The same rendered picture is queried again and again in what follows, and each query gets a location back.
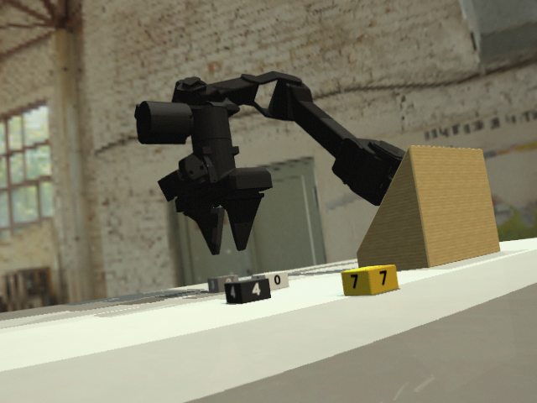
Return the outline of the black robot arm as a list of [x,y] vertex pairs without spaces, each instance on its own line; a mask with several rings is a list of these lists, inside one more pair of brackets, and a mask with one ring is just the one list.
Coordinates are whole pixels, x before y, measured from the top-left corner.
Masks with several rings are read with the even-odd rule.
[[[258,86],[277,81],[268,109],[255,101]],[[406,152],[382,140],[357,139],[313,102],[310,88],[292,75],[270,71],[260,76],[206,84],[199,77],[178,80],[172,102],[136,104],[137,135],[141,144],[192,145],[207,139],[230,139],[228,118],[239,106],[255,107],[264,117],[296,121],[335,158],[332,171],[361,198],[380,206]],[[163,177],[159,186],[167,202],[205,182],[216,184],[216,170],[208,154],[188,155],[179,169]]]

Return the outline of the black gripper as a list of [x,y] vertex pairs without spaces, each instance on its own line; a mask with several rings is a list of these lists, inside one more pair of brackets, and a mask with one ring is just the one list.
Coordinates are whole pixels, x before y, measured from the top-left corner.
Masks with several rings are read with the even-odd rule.
[[[273,187],[271,174],[264,167],[236,168],[238,146],[230,139],[207,139],[193,145],[193,155],[208,154],[218,180],[194,187],[195,194],[178,196],[176,211],[196,222],[212,255],[220,253],[224,212],[227,211],[237,251],[245,250],[261,199]],[[219,206],[222,207],[219,207]]]

